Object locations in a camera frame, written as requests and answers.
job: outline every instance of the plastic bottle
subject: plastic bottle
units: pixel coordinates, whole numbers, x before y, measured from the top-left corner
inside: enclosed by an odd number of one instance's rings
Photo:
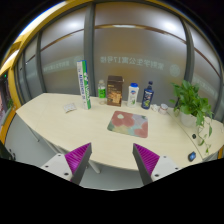
[[[152,97],[154,95],[154,90],[152,90],[152,81],[149,81],[149,86],[144,89],[143,99],[142,99],[142,108],[148,110],[152,102]]]
[[[98,95],[100,98],[100,104],[106,104],[106,85],[103,80],[99,81]]]
[[[137,83],[131,83],[129,86],[129,92],[128,92],[128,107],[135,107],[137,96],[138,96],[138,84]]]

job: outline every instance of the glass wall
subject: glass wall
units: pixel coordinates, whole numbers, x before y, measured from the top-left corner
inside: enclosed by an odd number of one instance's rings
[[[39,76],[37,74],[36,48],[37,37],[29,44],[29,46],[25,50],[26,80],[32,98],[35,98],[36,96],[39,96],[43,93]]]
[[[28,102],[30,100],[30,96],[27,91],[25,80],[23,78],[22,56],[20,56],[18,60],[18,80],[19,80],[19,84],[20,84],[20,88],[21,88],[24,100],[25,102]]]
[[[24,97],[22,95],[21,87],[20,87],[20,84],[19,84],[18,64],[16,64],[16,66],[15,66],[14,73],[15,73],[15,75],[14,75],[15,85],[16,85],[16,90],[17,90],[18,96],[19,96],[19,100],[20,100],[21,104],[24,104],[24,100],[23,100]]]
[[[219,106],[219,109],[216,113],[215,119],[218,121],[223,121],[224,119],[224,85],[223,85],[223,90],[222,90],[222,99],[221,99],[221,104]]]
[[[122,76],[123,100],[128,98],[130,83],[136,82],[139,84],[137,101],[141,102],[144,88],[153,81],[153,103],[173,106],[169,103],[174,98],[171,82],[181,84],[187,57],[180,20],[163,10],[136,3],[98,4],[95,16],[96,88],[100,79],[107,81],[108,75]]]
[[[41,39],[41,64],[48,93],[80,94],[77,61],[84,59],[86,8],[47,27]]]
[[[218,59],[202,36],[190,25],[195,49],[195,65],[192,84],[200,85],[199,95],[208,98],[214,112],[220,89],[220,66]]]

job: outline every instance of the mouse pad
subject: mouse pad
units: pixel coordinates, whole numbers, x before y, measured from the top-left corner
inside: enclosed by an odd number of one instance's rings
[[[115,111],[107,129],[121,134],[147,138],[148,118],[138,114]]]

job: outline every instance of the white table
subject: white table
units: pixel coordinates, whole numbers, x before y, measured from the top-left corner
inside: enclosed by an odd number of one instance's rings
[[[44,93],[29,101],[16,112],[35,132],[55,146],[72,151],[89,142],[92,143],[91,161],[100,164],[138,170],[133,143],[142,145],[159,156],[169,156],[179,167],[202,162],[195,144],[183,128],[169,114],[144,110],[140,103],[136,108],[100,105],[99,98],[90,97],[92,108],[83,109],[80,95]],[[77,110],[65,113],[63,106],[75,103]],[[148,137],[140,138],[107,130],[114,111],[124,111],[147,116]],[[188,155],[195,151],[193,162]]]
[[[177,124],[182,128],[182,130],[187,134],[187,136],[191,139],[192,143],[197,148],[197,151],[201,155],[202,159],[205,159],[208,156],[208,154],[206,153],[206,146],[205,144],[203,144],[202,146],[199,146],[200,138],[198,137],[198,134],[197,134],[198,130],[195,124],[193,125],[194,127],[186,127],[180,121],[180,116],[175,117],[173,113],[173,109],[169,108],[168,113],[175,120],[175,122],[177,122]],[[211,119],[206,117],[206,121],[211,122]],[[219,121],[212,120],[211,126],[212,126],[212,134],[210,137],[207,137],[205,139],[207,144],[211,144],[211,148],[209,149],[209,155],[216,153],[224,145],[223,124]],[[204,136],[205,134],[209,136],[209,125],[207,123],[205,123],[205,128],[201,132],[201,136]]]

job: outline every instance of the white bottle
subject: white bottle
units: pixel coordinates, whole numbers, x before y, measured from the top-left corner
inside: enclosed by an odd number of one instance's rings
[[[103,80],[100,80],[98,84],[98,96],[100,104],[106,104],[106,85]]]
[[[129,92],[128,92],[128,107],[135,107],[137,96],[138,96],[138,84],[137,83],[131,83],[129,86]]]

